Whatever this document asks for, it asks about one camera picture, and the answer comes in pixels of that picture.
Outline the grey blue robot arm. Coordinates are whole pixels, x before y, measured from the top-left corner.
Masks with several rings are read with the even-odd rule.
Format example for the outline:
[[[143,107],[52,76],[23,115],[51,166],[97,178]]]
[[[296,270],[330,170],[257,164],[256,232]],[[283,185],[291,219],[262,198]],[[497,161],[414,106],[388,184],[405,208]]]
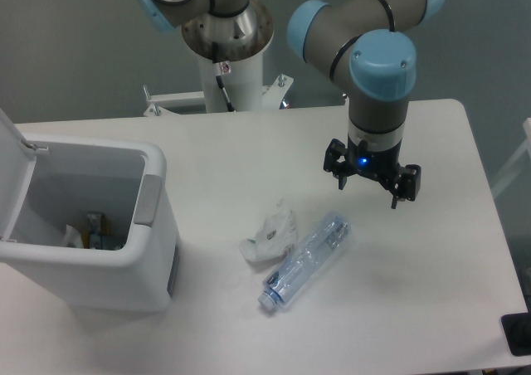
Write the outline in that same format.
[[[138,0],[162,32],[180,29],[204,65],[210,112],[260,110],[261,56],[273,37],[257,0]],[[445,0],[350,0],[334,7],[309,0],[290,17],[291,50],[348,98],[348,139],[333,140],[324,170],[340,186],[358,175],[379,183],[394,202],[414,201],[421,168],[398,161],[417,54],[405,30],[437,13]]]

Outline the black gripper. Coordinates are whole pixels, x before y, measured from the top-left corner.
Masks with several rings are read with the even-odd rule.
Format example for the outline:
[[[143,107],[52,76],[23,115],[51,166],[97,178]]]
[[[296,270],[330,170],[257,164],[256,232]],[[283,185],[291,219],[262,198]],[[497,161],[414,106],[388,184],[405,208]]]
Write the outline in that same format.
[[[332,139],[324,155],[323,169],[338,180],[343,190],[348,178],[359,175],[379,182],[392,194],[391,209],[399,202],[414,202],[421,188],[421,167],[417,164],[399,165],[402,142],[384,151],[369,151],[366,144],[356,145],[351,139],[348,147],[338,139]]]

